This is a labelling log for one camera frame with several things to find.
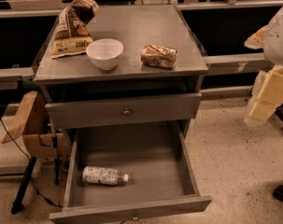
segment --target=cable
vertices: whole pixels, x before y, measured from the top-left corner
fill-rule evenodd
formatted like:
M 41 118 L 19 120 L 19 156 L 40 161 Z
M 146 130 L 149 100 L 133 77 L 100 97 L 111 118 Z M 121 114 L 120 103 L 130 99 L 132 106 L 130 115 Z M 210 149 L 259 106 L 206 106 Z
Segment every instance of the cable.
M 7 135 L 10 137 L 10 139 L 13 141 L 13 143 L 17 146 L 17 148 L 27 157 L 28 161 L 30 160 L 30 157 L 28 154 L 26 154 L 22 149 L 21 147 L 19 146 L 19 144 L 15 141 L 15 139 L 10 135 L 9 131 L 7 130 L 7 127 L 5 126 L 4 122 L 2 121 L 2 119 L 0 119 L 2 125 L 3 125 L 3 128 L 4 130 L 6 131 Z M 33 178 L 31 177 L 31 183 L 32 183 L 32 186 L 33 188 L 35 189 L 37 195 L 40 195 L 45 201 L 46 203 L 48 203 L 49 205 L 52 205 L 52 206 L 56 206 L 56 207 L 62 207 L 61 205 L 59 204 L 55 204 L 52 200 L 50 200 L 49 198 L 46 198 L 43 194 L 40 193 L 40 191 L 36 188 L 34 182 L 33 182 Z
M 48 203 L 49 205 L 52 205 L 52 206 L 62 207 L 61 205 L 59 205 L 59 203 L 55 204 L 52 200 L 50 200 L 49 198 L 46 198 L 43 194 L 41 194 L 40 191 L 36 188 L 36 186 L 35 186 L 35 184 L 33 182 L 32 177 L 31 177 L 31 182 L 32 182 L 32 186 L 35 189 L 37 195 L 40 195 L 46 201 L 46 203 Z

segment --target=cardboard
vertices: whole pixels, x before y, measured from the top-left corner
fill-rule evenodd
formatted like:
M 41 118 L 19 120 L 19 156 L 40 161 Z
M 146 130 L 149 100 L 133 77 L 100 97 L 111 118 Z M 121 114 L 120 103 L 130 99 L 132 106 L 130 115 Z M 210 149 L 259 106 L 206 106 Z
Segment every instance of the cardboard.
M 44 98 L 31 91 L 21 100 L 18 111 L 7 129 L 13 139 L 22 137 L 27 151 L 33 157 L 54 158 L 51 133 L 46 133 L 49 114 L 45 109 Z M 63 133 L 57 133 L 58 156 L 61 159 L 69 157 L 70 146 Z M 2 144 L 10 142 L 11 138 L 5 135 Z

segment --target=drawer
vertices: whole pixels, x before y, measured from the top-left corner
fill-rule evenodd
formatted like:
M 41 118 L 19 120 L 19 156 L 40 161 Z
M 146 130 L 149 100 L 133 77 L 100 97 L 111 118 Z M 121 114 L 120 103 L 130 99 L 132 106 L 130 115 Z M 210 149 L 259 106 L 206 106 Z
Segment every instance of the drawer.
M 72 129 L 161 120 L 194 119 L 200 93 L 178 93 L 47 104 L 56 128 Z
M 129 174 L 116 186 L 86 184 L 85 166 Z M 176 121 L 78 129 L 61 213 L 50 220 L 90 224 L 205 211 L 184 138 Z

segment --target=drawer handle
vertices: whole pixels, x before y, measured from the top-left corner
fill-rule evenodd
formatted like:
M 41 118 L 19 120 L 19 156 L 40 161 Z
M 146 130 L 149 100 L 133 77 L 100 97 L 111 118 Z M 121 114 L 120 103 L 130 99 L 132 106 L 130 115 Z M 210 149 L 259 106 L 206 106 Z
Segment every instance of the drawer handle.
M 128 108 L 124 109 L 122 114 L 125 116 L 125 117 L 129 117 L 130 115 L 132 115 L 132 111 Z

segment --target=food package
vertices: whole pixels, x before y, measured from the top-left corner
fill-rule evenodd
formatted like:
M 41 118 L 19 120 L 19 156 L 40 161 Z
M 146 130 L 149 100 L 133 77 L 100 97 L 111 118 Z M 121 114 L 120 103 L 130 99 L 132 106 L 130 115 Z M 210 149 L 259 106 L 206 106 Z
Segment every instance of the food package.
M 148 45 L 142 48 L 141 62 L 149 66 L 158 66 L 171 69 L 176 62 L 177 51 L 175 49 Z
M 245 47 L 249 49 L 263 49 L 263 40 L 267 31 L 268 26 L 263 26 L 259 31 L 245 41 Z
M 99 7 L 93 0 L 74 0 L 59 16 L 51 58 L 76 55 L 85 52 L 93 42 L 86 25 Z

